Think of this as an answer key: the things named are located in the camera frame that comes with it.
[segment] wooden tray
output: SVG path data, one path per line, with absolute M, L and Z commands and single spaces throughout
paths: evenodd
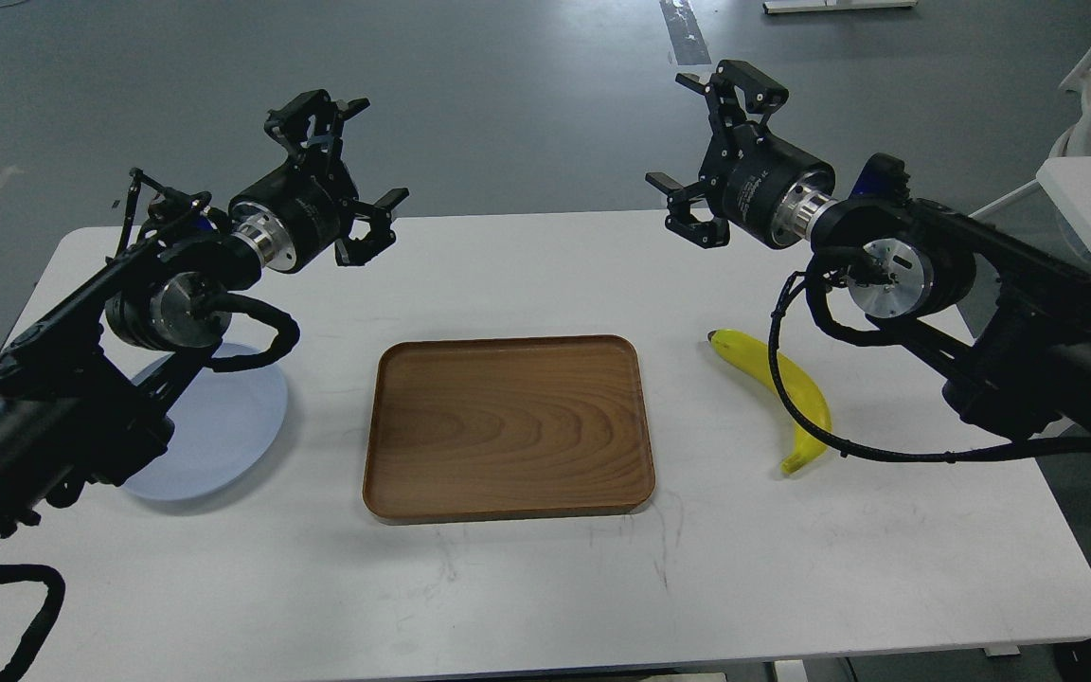
M 394 522 L 627 513 L 655 466 L 620 336 L 408 342 L 376 371 L 363 496 Z

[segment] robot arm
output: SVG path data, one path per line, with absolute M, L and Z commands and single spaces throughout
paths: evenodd
M 131 171 L 116 255 L 0 354 L 0 539 L 39 523 L 40 500 L 72 505 L 83 484 L 124 483 L 165 453 L 175 431 L 166 412 L 201 369 L 264 367 L 290 352 L 298 323 L 238 294 L 265 267 L 298 272 L 333 244 L 339 264 L 360 266 L 393 244 L 394 207 L 407 190 L 360 202 L 343 163 L 343 124 L 368 105 L 338 105 L 315 89 L 271 112 L 264 130 L 289 156 L 231 200 L 229 213 L 212 207 L 208 193 Z M 133 240 L 142 186 L 156 195 Z M 370 224 L 362 239 L 351 237 L 356 219 Z M 213 358 L 235 313 L 276 337 L 260 354 Z M 134 384 L 104 355 L 104 314 L 127 344 L 172 355 Z M 20 579 L 47 584 L 49 599 L 0 679 L 22 677 L 61 607 L 56 571 L 0 566 L 0 584 Z
M 1028 440 L 1059 416 L 1091 432 L 1088 273 L 960 212 L 910 198 L 903 161 L 891 156 L 874 155 L 850 196 L 832 199 L 831 167 L 767 128 L 788 92 L 745 61 L 720 61 L 708 83 L 685 74 L 676 81 L 705 96 L 711 139 L 698 182 L 646 176 L 668 198 L 668 229 L 703 248 L 727 246 L 729 222 L 771 249 L 805 239 L 813 250 L 806 301 L 824 333 L 858 346 L 903 346 L 945 376 L 945 400 L 962 420 L 1011 441 Z M 698 200 L 714 219 L 694 218 Z M 975 255 L 996 267 L 1002 286 L 996 314 L 967 346 L 919 319 L 966 296 Z M 848 290 L 875 328 L 832 320 L 830 286 Z M 865 456 L 844 443 L 829 442 Z M 1026 445 L 1014 453 L 1039 452 Z

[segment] banana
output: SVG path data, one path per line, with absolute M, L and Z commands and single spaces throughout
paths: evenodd
M 735 328 L 719 328 L 709 333 L 709 345 L 714 347 L 715 352 L 723 361 L 731 362 L 733 367 L 746 372 L 760 384 L 767 385 L 774 394 L 777 393 L 777 387 L 771 382 L 769 372 L 769 347 L 760 340 Z M 831 411 L 815 381 L 811 380 L 811 376 L 802 371 L 801 367 L 781 354 L 777 354 L 777 362 L 780 367 L 780 376 L 786 383 L 786 392 L 793 399 L 793 404 L 816 427 L 823 428 L 824 431 L 830 431 Z M 826 448 L 827 445 L 795 423 L 793 424 L 793 452 L 780 463 L 780 470 L 789 476 L 813 462 Z

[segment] white plate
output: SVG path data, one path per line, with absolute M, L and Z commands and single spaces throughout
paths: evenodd
M 216 357 L 254 354 L 241 344 L 221 344 Z M 151 362 L 146 376 L 166 358 Z M 285 422 L 289 385 L 276 366 L 248 371 L 201 370 L 170 407 L 175 422 L 168 452 L 139 470 L 121 488 L 146 500 L 206 495 L 229 484 L 260 460 Z

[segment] gray floor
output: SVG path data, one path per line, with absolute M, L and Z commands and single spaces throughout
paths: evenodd
M 1091 44 L 1091 0 L 784 17 L 693 3 L 716 60 L 753 61 L 789 86 L 771 128 L 835 165 L 841 194 L 887 151 L 908 160 L 916 194 L 971 211 L 1030 180 L 1079 117 L 1056 85 Z M 655 0 L 0 10 L 0 345 L 57 241 L 119 220 L 127 169 L 225 203 L 280 161 L 263 120 L 300 91 L 372 100 L 348 125 L 347 158 L 363 198 L 410 187 L 404 215 L 620 211 L 661 205 L 648 169 L 696 172 L 708 129 L 676 70 Z M 415 248 L 399 234 L 395 249 Z M 742 235 L 732 248 L 745 266 L 767 258 Z M 1091 462 L 1062 462 L 1047 474 L 1091 557 Z M 844 679 L 835 663 L 813 678 Z M 858 673 L 1055 679 L 1040 648 L 874 657 Z

